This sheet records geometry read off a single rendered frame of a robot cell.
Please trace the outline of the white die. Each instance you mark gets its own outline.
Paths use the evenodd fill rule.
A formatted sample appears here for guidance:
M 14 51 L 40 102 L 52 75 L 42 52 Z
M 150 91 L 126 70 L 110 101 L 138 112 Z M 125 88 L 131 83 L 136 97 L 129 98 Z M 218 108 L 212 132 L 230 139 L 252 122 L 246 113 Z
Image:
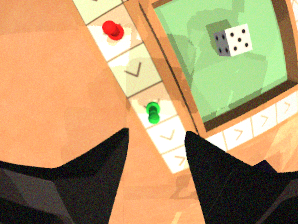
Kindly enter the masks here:
M 242 52 L 251 51 L 251 37 L 249 27 L 246 24 L 242 26 L 231 27 L 229 30 L 223 30 L 213 34 L 220 56 L 241 55 Z

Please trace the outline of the red pawn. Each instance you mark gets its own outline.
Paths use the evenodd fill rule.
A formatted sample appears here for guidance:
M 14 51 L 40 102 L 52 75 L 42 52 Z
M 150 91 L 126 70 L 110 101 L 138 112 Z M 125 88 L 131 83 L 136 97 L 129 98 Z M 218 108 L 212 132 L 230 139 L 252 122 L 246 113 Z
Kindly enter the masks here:
M 114 22 L 110 22 L 110 20 L 106 20 L 104 24 L 102 24 L 102 32 L 105 32 L 106 35 L 109 36 L 109 39 L 112 40 L 120 40 L 122 36 L 124 36 L 124 30 L 120 24 L 116 24 Z

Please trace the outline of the green pawn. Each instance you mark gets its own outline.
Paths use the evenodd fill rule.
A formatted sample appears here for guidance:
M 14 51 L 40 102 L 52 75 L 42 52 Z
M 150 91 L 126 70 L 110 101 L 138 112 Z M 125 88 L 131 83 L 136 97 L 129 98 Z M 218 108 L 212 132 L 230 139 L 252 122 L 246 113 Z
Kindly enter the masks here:
M 149 124 L 157 124 L 158 121 L 160 121 L 160 116 L 158 116 L 160 107 L 158 107 L 158 104 L 154 103 L 154 101 L 150 101 L 150 103 L 146 104 L 145 112 L 146 115 L 148 115 Z

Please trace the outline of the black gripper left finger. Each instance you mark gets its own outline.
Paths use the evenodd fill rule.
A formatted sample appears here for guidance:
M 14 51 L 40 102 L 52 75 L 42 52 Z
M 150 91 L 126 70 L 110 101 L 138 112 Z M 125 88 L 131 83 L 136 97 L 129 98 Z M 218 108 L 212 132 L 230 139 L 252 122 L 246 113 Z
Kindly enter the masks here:
M 0 161 L 0 197 L 56 214 L 64 224 L 109 224 L 129 135 L 122 128 L 57 168 Z

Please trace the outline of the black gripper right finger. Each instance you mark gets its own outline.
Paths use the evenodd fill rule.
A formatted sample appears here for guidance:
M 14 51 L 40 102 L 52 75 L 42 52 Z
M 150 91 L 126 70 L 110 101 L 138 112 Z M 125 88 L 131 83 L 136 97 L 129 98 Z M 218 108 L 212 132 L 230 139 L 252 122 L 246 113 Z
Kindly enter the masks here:
M 262 224 L 298 196 L 298 171 L 259 171 L 193 131 L 186 131 L 184 148 L 205 224 Z

